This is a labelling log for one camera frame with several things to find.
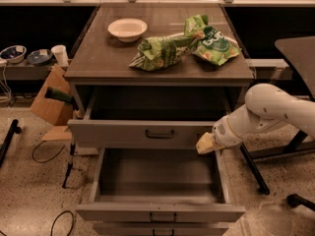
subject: black wall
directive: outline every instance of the black wall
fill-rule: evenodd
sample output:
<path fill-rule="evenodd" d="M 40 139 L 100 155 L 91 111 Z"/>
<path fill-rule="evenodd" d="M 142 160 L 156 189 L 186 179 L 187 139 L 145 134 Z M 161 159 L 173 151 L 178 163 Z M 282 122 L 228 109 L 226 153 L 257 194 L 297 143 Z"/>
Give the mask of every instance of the black wall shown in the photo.
<path fill-rule="evenodd" d="M 280 38 L 315 35 L 315 8 L 225 7 L 250 58 L 282 58 Z"/>
<path fill-rule="evenodd" d="M 70 53 L 94 9 L 95 6 L 0 6 L 0 50 L 21 44 L 28 55 L 64 44 Z"/>

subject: drawer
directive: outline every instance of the drawer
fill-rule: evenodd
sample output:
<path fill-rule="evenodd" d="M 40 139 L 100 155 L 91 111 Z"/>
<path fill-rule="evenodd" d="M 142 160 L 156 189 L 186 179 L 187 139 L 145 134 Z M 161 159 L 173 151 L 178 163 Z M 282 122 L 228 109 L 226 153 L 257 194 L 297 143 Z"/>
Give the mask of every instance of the drawer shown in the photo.
<path fill-rule="evenodd" d="M 194 149 L 109 148 L 99 155 L 84 220 L 133 223 L 235 222 L 244 207 L 229 202 L 221 154 Z"/>
<path fill-rule="evenodd" d="M 97 223 L 94 230 L 98 235 L 124 236 L 197 236 L 223 235 L 227 225 L 208 223 Z"/>
<path fill-rule="evenodd" d="M 213 122 L 71 120 L 80 147 L 195 148 Z"/>
<path fill-rule="evenodd" d="M 223 88 L 94 87 L 83 120 L 68 125 L 80 147 L 194 148 L 228 111 Z"/>

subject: cable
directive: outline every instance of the cable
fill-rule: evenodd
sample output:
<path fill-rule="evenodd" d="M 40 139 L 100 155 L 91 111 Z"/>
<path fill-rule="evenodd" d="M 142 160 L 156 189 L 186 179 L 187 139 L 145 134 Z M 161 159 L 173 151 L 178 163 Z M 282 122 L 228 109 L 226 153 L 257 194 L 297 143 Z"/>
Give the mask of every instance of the cable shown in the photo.
<path fill-rule="evenodd" d="M 1 230 L 0 230 L 0 234 L 3 236 L 7 236 L 7 234 L 4 234 Z"/>
<path fill-rule="evenodd" d="M 48 160 L 45 160 L 45 161 L 38 161 L 37 159 L 35 159 L 34 153 L 35 153 L 35 151 L 36 151 L 42 144 L 44 144 L 44 143 L 46 143 L 46 142 L 47 142 L 47 141 L 42 141 L 39 145 L 37 145 L 37 146 L 32 150 L 31 158 L 32 158 L 35 162 L 37 162 L 37 163 L 46 163 L 46 162 L 48 162 L 48 161 L 51 161 L 52 159 L 54 159 L 55 157 L 57 157 L 57 155 L 58 155 L 59 153 L 61 153 L 62 149 L 65 147 L 65 146 L 63 146 L 54 156 L 52 156 L 52 157 L 49 158 Z"/>
<path fill-rule="evenodd" d="M 6 68 L 7 68 L 8 62 L 6 60 L 0 60 L 0 62 L 1 62 L 0 65 L 4 65 L 3 71 L 2 71 L 4 83 L 0 80 L 0 87 L 4 91 L 4 93 L 7 94 L 7 97 L 8 97 L 8 99 L 1 100 L 0 102 L 1 103 L 2 102 L 10 102 L 12 99 L 12 94 L 11 94 L 11 89 L 9 88 L 9 86 L 7 84 L 7 78 L 6 78 Z"/>
<path fill-rule="evenodd" d="M 71 234 L 73 228 L 75 227 L 75 223 L 76 223 L 75 215 L 74 215 L 70 210 L 64 210 L 64 211 L 62 211 L 62 212 L 55 218 L 55 220 L 53 221 L 52 226 L 51 226 L 51 230 L 50 230 L 50 236 L 52 236 L 53 227 L 54 227 L 56 221 L 58 220 L 58 218 L 59 218 L 60 216 L 62 216 L 63 214 L 66 214 L 66 213 L 71 214 L 71 217 L 72 217 L 71 227 L 70 227 L 69 232 L 67 233 L 67 236 L 69 236 L 69 235 Z"/>

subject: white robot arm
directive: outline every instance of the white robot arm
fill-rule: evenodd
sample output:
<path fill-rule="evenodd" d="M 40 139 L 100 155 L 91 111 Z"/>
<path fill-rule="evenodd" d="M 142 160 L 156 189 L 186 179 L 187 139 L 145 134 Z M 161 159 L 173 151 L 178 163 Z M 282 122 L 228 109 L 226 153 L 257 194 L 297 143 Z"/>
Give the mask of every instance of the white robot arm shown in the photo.
<path fill-rule="evenodd" d="M 245 104 L 223 116 L 212 132 L 196 144 L 198 153 L 229 148 L 251 133 L 276 130 L 291 124 L 315 139 L 315 103 L 298 99 L 269 84 L 259 84 L 245 94 Z"/>

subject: green snack bag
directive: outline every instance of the green snack bag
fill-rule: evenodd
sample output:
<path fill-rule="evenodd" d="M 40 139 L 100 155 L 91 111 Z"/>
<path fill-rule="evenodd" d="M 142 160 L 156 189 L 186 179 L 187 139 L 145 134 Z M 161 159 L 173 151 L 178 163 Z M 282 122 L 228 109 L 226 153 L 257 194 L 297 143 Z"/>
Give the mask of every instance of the green snack bag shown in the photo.
<path fill-rule="evenodd" d="M 228 42 L 217 29 L 207 26 L 207 16 L 196 15 L 186 20 L 185 36 L 194 36 L 192 53 L 214 65 L 221 66 L 229 58 L 236 57 L 240 49 Z"/>
<path fill-rule="evenodd" d="M 148 37 L 139 44 L 138 53 L 129 67 L 154 71 L 174 65 L 180 61 L 193 40 L 193 37 L 183 35 Z"/>

